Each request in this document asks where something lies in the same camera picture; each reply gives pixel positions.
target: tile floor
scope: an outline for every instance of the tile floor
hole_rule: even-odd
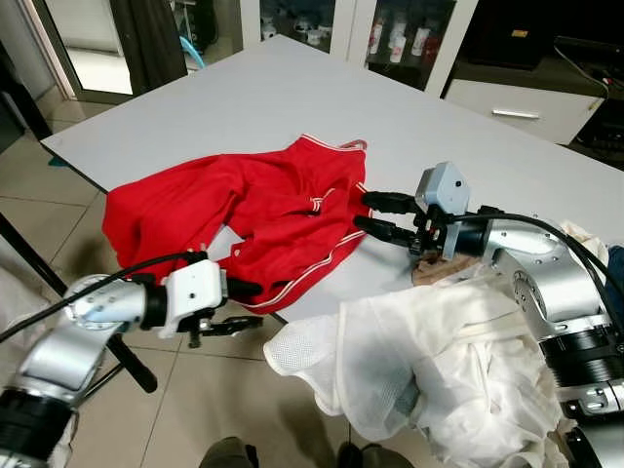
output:
[[[68,101],[49,119],[59,131],[108,107]],[[104,197],[68,168],[48,166],[49,159],[32,134],[0,154],[0,212],[65,281],[114,271],[114,252],[100,232]],[[55,299],[3,244],[0,264]],[[235,312],[230,306],[221,317]],[[81,408],[69,467],[195,468],[211,443],[238,435],[257,447],[262,468],[332,468],[348,423],[320,413],[306,384],[265,364],[261,345],[280,327],[270,317],[265,322],[237,337],[204,338],[197,350],[182,336],[130,333],[126,342],[159,388],[146,395],[125,372],[115,377]],[[412,433],[384,444],[419,468],[442,466]]]

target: red shirt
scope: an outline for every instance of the red shirt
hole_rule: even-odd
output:
[[[370,215],[363,141],[332,147],[302,136],[262,154],[189,161],[111,191],[102,229],[126,267],[149,258],[200,250],[222,224],[242,243],[219,261],[228,277],[258,283],[263,293],[239,298],[255,313],[297,300],[361,242],[355,215]],[[173,262],[147,269],[157,279]]]

